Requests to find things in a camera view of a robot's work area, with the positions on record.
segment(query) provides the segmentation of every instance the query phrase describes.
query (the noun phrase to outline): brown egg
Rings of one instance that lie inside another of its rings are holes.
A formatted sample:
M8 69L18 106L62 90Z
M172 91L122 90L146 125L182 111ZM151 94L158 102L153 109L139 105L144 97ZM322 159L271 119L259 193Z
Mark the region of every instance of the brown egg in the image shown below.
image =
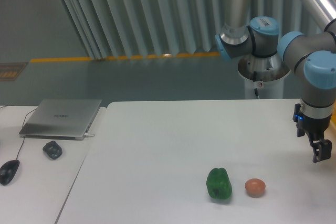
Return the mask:
M261 196L266 188L265 183L258 178L252 178L246 181L245 188L249 195Z

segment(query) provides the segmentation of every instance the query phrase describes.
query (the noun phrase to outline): wall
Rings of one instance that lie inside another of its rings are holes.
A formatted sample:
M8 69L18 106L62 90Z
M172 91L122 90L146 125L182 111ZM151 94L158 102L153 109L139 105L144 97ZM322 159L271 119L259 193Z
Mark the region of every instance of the wall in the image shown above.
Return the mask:
M61 0L0 0L0 62L87 53Z

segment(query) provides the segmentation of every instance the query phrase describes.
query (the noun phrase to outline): mouse cable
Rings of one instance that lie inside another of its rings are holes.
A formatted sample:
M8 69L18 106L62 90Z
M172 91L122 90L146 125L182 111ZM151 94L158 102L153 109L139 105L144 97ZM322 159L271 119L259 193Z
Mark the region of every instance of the mouse cable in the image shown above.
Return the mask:
M22 123L22 128L23 128L23 125L25 125L27 116L28 116L30 113L34 112L35 110L36 110L36 109L34 109L34 110L32 110L32 111L30 111L30 112L28 112L28 113L26 114L25 119L23 120L23 123ZM21 147L20 147L20 149L19 149L19 151L18 151L18 153L17 153L17 156L16 156L16 159L15 159L15 160L17 160L17 158L19 157L19 154L20 154L20 151L21 151L21 149L22 149L22 146L23 146L23 143L24 143L24 142L25 142L25 137L23 137L23 141L22 141Z
M8 106L14 106L14 105L5 105L5 106L0 107L0 109L2 109L4 107L8 107Z

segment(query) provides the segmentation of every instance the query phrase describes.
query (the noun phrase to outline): computer mouse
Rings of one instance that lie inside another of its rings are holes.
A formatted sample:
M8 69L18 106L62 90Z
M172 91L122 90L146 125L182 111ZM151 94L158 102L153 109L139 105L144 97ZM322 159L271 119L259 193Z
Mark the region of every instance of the computer mouse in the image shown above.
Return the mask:
M14 178L17 169L19 168L19 160L10 160L0 167L0 184L3 186L9 184Z
M53 160L62 155L62 148L55 141L47 143L43 147L43 151Z

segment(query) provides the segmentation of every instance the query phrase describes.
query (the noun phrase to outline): silver laptop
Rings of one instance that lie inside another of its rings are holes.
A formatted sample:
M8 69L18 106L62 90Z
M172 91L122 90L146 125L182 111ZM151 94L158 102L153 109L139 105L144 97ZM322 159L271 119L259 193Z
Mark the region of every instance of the silver laptop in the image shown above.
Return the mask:
M83 140L101 100L43 100L20 131L20 137Z

